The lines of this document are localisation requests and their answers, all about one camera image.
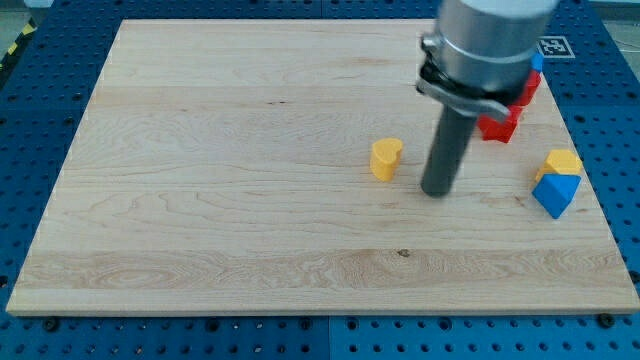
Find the wood grain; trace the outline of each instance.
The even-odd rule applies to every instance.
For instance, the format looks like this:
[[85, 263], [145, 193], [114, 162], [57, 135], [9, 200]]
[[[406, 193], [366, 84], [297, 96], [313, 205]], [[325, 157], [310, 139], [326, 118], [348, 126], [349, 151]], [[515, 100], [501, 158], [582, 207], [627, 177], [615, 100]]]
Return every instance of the wood grain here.
[[[7, 310], [14, 315], [630, 313], [547, 84], [509, 145], [475, 134], [453, 193], [418, 187], [441, 105], [415, 91], [431, 21], [124, 21]], [[391, 183], [371, 144], [405, 149]]]

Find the red block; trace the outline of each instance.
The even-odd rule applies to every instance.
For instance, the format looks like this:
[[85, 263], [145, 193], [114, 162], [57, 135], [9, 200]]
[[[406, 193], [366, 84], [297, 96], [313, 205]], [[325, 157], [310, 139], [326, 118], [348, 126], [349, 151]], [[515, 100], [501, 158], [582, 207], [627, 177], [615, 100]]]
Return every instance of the red block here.
[[482, 140], [498, 140], [505, 144], [511, 140], [511, 136], [518, 126], [518, 119], [524, 108], [516, 105], [510, 105], [508, 108], [509, 116], [502, 124], [493, 118], [480, 115], [478, 118], [478, 127], [482, 131]]
[[527, 106], [533, 99], [533, 95], [536, 93], [538, 86], [540, 85], [540, 81], [542, 81], [542, 77], [540, 73], [534, 70], [531, 70], [529, 73], [529, 78], [527, 79], [527, 83], [524, 86], [524, 91], [522, 95], [513, 103], [516, 106]]

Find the toy block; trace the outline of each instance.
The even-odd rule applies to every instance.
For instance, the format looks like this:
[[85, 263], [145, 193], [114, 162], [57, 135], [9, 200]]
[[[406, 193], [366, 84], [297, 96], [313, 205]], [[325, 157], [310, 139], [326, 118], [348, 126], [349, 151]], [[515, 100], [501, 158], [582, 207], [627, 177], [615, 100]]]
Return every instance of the toy block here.
[[542, 66], [544, 64], [544, 56], [539, 52], [536, 52], [535, 55], [531, 58], [531, 69], [537, 73], [542, 72]]
[[578, 175], [545, 174], [533, 189], [533, 196], [557, 219], [571, 204], [580, 185]]
[[582, 171], [582, 161], [571, 150], [554, 149], [549, 152], [544, 164], [536, 174], [536, 181], [540, 181], [544, 174], [578, 175]]
[[518, 126], [522, 110], [521, 106], [509, 106], [509, 116], [502, 124], [489, 116], [480, 115], [478, 128], [482, 131], [482, 140], [498, 140], [505, 144], [508, 143]]
[[376, 141], [371, 148], [371, 172], [382, 181], [391, 181], [400, 163], [402, 140], [385, 138]]
[[524, 91], [522, 95], [516, 100], [513, 105], [516, 106], [527, 106], [531, 103], [531, 99], [533, 99], [533, 95], [538, 90], [538, 86], [540, 86], [540, 82], [542, 81], [542, 76], [540, 73], [534, 70], [529, 72], [529, 78], [527, 78], [527, 83], [524, 86]]

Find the blue block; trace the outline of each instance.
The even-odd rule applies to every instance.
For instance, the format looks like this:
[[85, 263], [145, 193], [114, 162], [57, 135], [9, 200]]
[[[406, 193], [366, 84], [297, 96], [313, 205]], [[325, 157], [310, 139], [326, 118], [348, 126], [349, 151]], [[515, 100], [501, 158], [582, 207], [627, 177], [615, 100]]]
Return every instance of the blue block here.
[[538, 73], [542, 72], [543, 63], [544, 56], [542, 56], [542, 54], [540, 54], [539, 52], [537, 52], [535, 55], [533, 55], [533, 58], [531, 58], [531, 68]]
[[551, 217], [557, 219], [573, 200], [578, 185], [578, 175], [545, 174], [533, 189], [533, 196]]

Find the blue pegboard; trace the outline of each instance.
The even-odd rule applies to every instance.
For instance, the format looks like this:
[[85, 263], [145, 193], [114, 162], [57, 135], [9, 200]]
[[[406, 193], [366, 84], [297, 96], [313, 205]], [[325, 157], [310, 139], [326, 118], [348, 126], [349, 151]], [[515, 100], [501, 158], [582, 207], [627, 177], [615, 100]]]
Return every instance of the blue pegboard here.
[[[16, 319], [10, 291], [124, 18], [433, 18], [431, 0], [58, 0], [0, 92], [0, 359], [640, 358], [640, 315]], [[544, 74], [628, 267], [640, 271], [640, 85], [590, 6], [547, 29]], [[45, 327], [58, 325], [55, 331]]]

